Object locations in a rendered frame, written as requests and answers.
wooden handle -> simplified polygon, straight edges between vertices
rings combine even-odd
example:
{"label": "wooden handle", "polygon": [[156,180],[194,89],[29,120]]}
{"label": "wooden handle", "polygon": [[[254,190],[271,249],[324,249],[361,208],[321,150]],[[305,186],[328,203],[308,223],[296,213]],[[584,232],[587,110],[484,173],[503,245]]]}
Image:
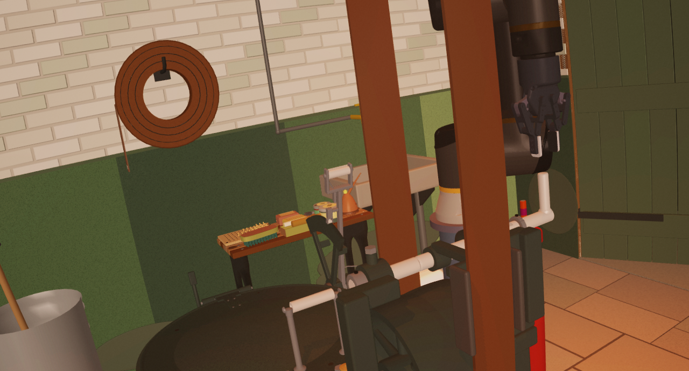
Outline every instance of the wooden handle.
{"label": "wooden handle", "polygon": [[15,319],[17,319],[19,327],[22,330],[29,329],[29,326],[26,324],[26,320],[24,319],[24,315],[19,309],[19,304],[15,299],[15,295],[12,293],[12,289],[10,289],[10,283],[7,282],[7,277],[5,276],[5,272],[2,270],[2,266],[0,266],[0,285],[2,285],[2,290],[5,292],[5,297],[7,297],[7,301],[10,303],[10,307],[12,308],[12,312],[15,314]]}

brown wooden beam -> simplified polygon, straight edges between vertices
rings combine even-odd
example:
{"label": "brown wooden beam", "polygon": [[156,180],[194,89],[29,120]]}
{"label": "brown wooden beam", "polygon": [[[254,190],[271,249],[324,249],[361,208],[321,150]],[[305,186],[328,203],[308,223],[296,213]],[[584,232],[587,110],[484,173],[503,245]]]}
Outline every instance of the brown wooden beam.
{"label": "brown wooden beam", "polygon": [[441,0],[472,276],[474,369],[515,369],[500,89],[490,0]]}
{"label": "brown wooden beam", "polygon": [[[388,0],[346,3],[377,248],[393,264],[417,251],[390,9]],[[402,293],[419,286],[419,275],[399,281]]]}

brown coil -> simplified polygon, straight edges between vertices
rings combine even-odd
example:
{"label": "brown coil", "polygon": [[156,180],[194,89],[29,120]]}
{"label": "brown coil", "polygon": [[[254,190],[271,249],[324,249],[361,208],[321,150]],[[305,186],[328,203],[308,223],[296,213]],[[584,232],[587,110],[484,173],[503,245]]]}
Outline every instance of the brown coil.
{"label": "brown coil", "polygon": [[[187,82],[189,103],[179,116],[153,116],[143,101],[143,87],[150,76],[163,69]],[[178,148],[201,136],[213,122],[219,103],[219,87],[213,68],[199,51],[177,41],[148,43],[133,52],[122,65],[115,82],[116,113],[139,140],[158,148]]]}

floor tile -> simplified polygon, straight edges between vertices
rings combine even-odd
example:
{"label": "floor tile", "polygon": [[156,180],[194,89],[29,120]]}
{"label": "floor tile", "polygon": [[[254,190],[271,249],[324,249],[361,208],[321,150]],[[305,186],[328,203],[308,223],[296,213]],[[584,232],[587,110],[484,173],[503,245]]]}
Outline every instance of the floor tile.
{"label": "floor tile", "polygon": [[561,253],[556,253],[555,251],[543,249],[543,270],[551,268],[557,265],[558,263],[566,261],[568,259],[575,258],[571,258],[571,256],[566,256]]}
{"label": "floor tile", "polygon": [[627,275],[605,289],[601,295],[650,310],[670,319],[689,317],[689,292],[640,276]]}
{"label": "floor tile", "polygon": [[548,273],[543,273],[543,290],[546,302],[562,309],[570,307],[596,293],[595,289],[579,285],[559,276],[549,275]]}
{"label": "floor tile", "polygon": [[627,275],[625,272],[574,258],[558,263],[545,270],[545,272],[588,286],[589,288],[594,288],[595,290],[601,290]]}
{"label": "floor tile", "polygon": [[627,272],[652,281],[665,283],[684,290],[689,290],[689,265],[675,263],[617,261],[614,259],[586,258],[599,265]]}
{"label": "floor tile", "polygon": [[667,351],[689,358],[689,332],[671,329],[667,334],[664,334],[654,341],[653,344],[667,349]]}
{"label": "floor tile", "polygon": [[546,304],[546,340],[586,357],[621,336],[619,332]]}
{"label": "floor tile", "polygon": [[546,369],[548,371],[565,371],[581,361],[581,357],[565,351],[555,344],[546,341]]}
{"label": "floor tile", "polygon": [[689,332],[689,318],[686,320],[682,321],[681,323],[675,325],[675,327],[679,330],[682,330],[684,332]]}
{"label": "floor tile", "polygon": [[567,311],[645,342],[658,339],[678,323],[660,314],[597,293],[568,307]]}
{"label": "floor tile", "polygon": [[689,359],[625,335],[576,368],[581,371],[687,371]]}

yellow band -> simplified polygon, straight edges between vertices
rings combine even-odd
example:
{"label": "yellow band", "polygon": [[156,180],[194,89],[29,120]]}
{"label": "yellow band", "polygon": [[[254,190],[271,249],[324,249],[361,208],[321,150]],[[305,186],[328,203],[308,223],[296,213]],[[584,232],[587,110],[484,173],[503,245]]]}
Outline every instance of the yellow band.
{"label": "yellow band", "polygon": [[460,193],[459,188],[445,188],[445,187],[440,187],[441,192],[445,193]]}
{"label": "yellow band", "polygon": [[560,27],[560,26],[561,25],[559,23],[559,20],[557,20],[557,21],[546,21],[544,23],[515,25],[515,26],[510,26],[510,33],[525,32],[527,30],[546,29],[548,27]]}

